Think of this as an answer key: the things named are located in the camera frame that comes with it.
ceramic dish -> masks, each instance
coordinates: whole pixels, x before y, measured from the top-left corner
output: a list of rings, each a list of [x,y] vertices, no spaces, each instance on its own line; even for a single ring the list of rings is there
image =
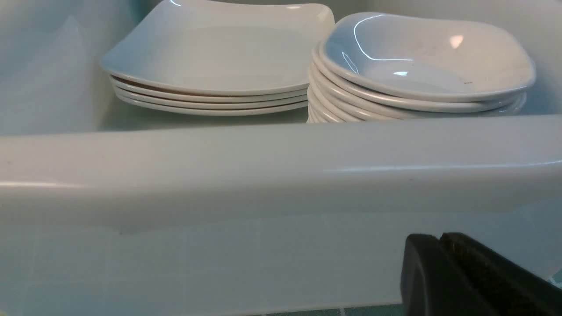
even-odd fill
[[[191,114],[191,115],[204,115],[204,116],[248,116],[248,115],[260,115],[260,114],[268,114],[268,113],[277,113],[277,112],[285,112],[289,110],[299,109],[301,107],[305,107],[308,103],[298,102],[293,104],[287,105],[280,105],[280,106],[272,106],[272,107],[264,107],[261,109],[246,109],[246,110],[201,110],[201,109],[188,109],[185,107],[174,107],[174,106],[166,106],[166,105],[159,105],[155,103],[143,102],[134,100],[131,98],[127,98],[120,94],[116,94],[119,99],[122,101],[140,106],[145,107],[147,109],[159,110],[159,111],[166,111],[172,113],[180,113],[180,114]]]
[[[351,105],[359,107],[361,109],[383,115],[389,116],[391,118],[396,119],[421,119],[421,118],[446,118],[446,117],[458,117],[461,114],[457,113],[437,113],[437,112],[423,112],[423,111],[411,111],[405,109],[398,109],[395,107],[385,106],[378,104],[376,102],[367,101],[363,98],[360,98],[354,94],[348,93],[347,91],[340,89],[338,86],[333,84],[330,80],[328,80],[320,71],[315,67],[315,65],[311,65],[311,78],[310,82],[315,82],[324,92],[325,95],[333,96],[338,98],[342,101],[345,101]],[[506,105],[512,104],[518,96],[512,98],[512,100],[505,102]],[[502,108],[490,110],[490,111],[501,111]],[[465,115],[478,115],[477,112],[472,113],[465,113]]]
[[[154,98],[151,96],[145,96],[143,94],[129,92],[118,87],[114,87],[114,89],[115,89],[115,93],[138,101],[155,103],[159,105],[187,107],[189,109],[202,109],[202,110],[260,109],[262,107],[285,105],[285,104],[292,104],[296,102],[306,101],[306,96],[299,96],[299,97],[292,97],[292,98],[286,98],[281,100],[271,100],[271,101],[251,102],[251,103],[199,103],[199,102],[187,102],[187,101]]]
[[[330,102],[339,107],[340,109],[342,109],[343,111],[347,112],[350,115],[353,115],[361,120],[365,120],[365,121],[376,121],[376,120],[395,120],[395,118],[390,118],[388,116],[383,116],[371,111],[367,111],[364,110],[360,107],[356,107],[354,105],[351,105],[345,101],[339,100],[335,97],[328,97],[327,99],[330,100]],[[517,100],[515,100],[515,102],[513,102],[511,105],[502,107],[500,111],[485,111],[485,112],[479,112],[479,113],[469,113],[469,114],[458,114],[454,117],[457,118],[463,118],[463,117],[471,117],[471,116],[508,116],[508,115],[515,115],[519,112],[521,112],[521,110],[523,109],[525,102],[527,100],[527,94],[526,93],[522,93],[519,95],[519,97],[517,98]]]
[[[363,87],[427,101],[498,99],[524,91],[536,78],[533,61],[503,29],[377,12],[340,20],[320,58]]]
[[[318,114],[316,114],[316,110],[314,110],[313,107],[309,106],[309,108],[310,108],[310,114],[312,115],[312,122],[313,123],[327,123],[328,122],[325,119],[319,117]]]
[[[314,96],[316,97],[316,99],[322,103],[322,105],[331,113],[333,113],[335,116],[337,116],[338,118],[346,121],[346,122],[358,122],[360,121],[360,119],[356,118],[353,115],[350,115],[349,113],[342,111],[339,107],[333,105],[328,99],[326,99],[324,97],[324,95],[322,95],[322,93],[320,92],[320,89],[316,86],[315,83],[313,83],[312,80],[310,80],[310,86],[309,86],[309,91],[314,94]]]
[[[192,94],[304,89],[310,50],[334,25],[322,4],[160,2],[102,59],[106,72]]]
[[[298,96],[305,96],[306,89],[296,91],[263,94],[261,96],[240,96],[240,97],[217,97],[217,96],[203,96],[197,94],[185,94],[174,92],[171,90],[150,87],[148,85],[133,83],[131,81],[110,76],[110,81],[115,87],[127,90],[134,93],[144,94],[146,96],[164,98],[178,101],[188,102],[204,102],[204,103],[247,103],[247,102],[262,102],[270,100],[279,100],[285,98],[292,98]]]
[[[389,96],[388,94],[378,93],[376,91],[368,90],[341,78],[335,73],[331,72],[322,63],[319,56],[319,48],[321,43],[318,43],[315,49],[312,50],[312,60],[318,70],[328,78],[332,83],[344,89],[345,91],[354,94],[360,98],[373,101],[379,104],[398,107],[401,109],[414,110],[414,111],[427,111],[427,112],[445,112],[445,113],[465,113],[465,112],[481,112],[493,110],[498,107],[506,105],[506,99],[487,101],[487,102],[433,102],[399,98]]]
[[[309,98],[309,107],[312,107],[312,110],[317,115],[318,119],[325,120],[326,122],[330,123],[342,123],[344,120],[337,117],[335,114],[330,112],[326,107],[318,100],[316,95],[312,92],[312,89],[308,90],[307,96]]]

stack of bowls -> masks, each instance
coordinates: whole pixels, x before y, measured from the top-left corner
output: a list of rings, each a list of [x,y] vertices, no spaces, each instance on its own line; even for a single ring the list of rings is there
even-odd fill
[[[117,97],[193,115],[307,106],[310,50],[333,29],[322,4],[162,1],[102,59]]]
[[[312,60],[311,123],[514,115],[536,79],[500,28],[375,12],[338,22]]]

tile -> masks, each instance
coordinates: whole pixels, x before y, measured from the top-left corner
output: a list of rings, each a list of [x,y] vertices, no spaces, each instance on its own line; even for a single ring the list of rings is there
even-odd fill
[[[406,212],[328,214],[327,221],[342,258],[378,254],[401,259],[406,237],[423,231],[427,217]]]
[[[53,235],[53,234],[72,234],[80,233],[84,231],[93,230],[103,230],[107,232],[110,231],[109,228],[102,227],[92,227],[92,226],[82,226],[82,225],[41,225],[39,226],[39,235]]]
[[[334,273],[339,290],[338,299],[342,305],[369,306],[400,302],[400,260],[388,260],[376,255],[346,259],[348,263]]]
[[[184,272],[185,231],[166,229],[111,241],[110,278],[178,275]]]
[[[0,283],[0,315],[19,316],[23,299],[23,287]]]
[[[102,280],[108,238],[109,234],[105,231],[41,237],[31,282]]]
[[[0,241],[0,285],[20,285],[27,280],[34,240]]]
[[[562,270],[558,271],[558,273],[554,274],[554,276],[552,277],[554,279],[554,281],[558,282],[558,283],[562,283]]]
[[[0,241],[12,238],[33,238],[36,225],[0,225]]]
[[[229,221],[188,228],[188,270],[235,268],[252,264],[257,253],[256,229],[255,220]]]
[[[346,308],[346,316],[404,316],[401,304]]]
[[[333,242],[321,215],[261,219],[259,259],[329,259]]]
[[[309,310],[336,307],[337,271],[325,260],[296,260],[260,267],[260,292],[268,310]]]
[[[101,285],[65,283],[32,286],[28,289],[23,316],[99,316],[101,302]]]
[[[341,316],[339,309],[308,310],[305,312],[275,313],[268,316]]]
[[[186,315],[249,315],[261,310],[257,275],[256,269],[241,268],[189,276]]]
[[[184,315],[182,278],[144,278],[109,285],[102,315]]]

black object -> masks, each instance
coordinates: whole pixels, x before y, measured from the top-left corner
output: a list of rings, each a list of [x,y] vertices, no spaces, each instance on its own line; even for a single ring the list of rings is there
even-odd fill
[[[562,290],[461,233],[406,239],[407,316],[562,316]]]

square plate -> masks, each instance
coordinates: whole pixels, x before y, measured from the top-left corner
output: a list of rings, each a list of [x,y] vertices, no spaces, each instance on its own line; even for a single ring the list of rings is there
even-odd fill
[[[110,74],[178,92],[253,96],[304,89],[310,51],[334,25],[322,4],[164,0],[102,59]]]

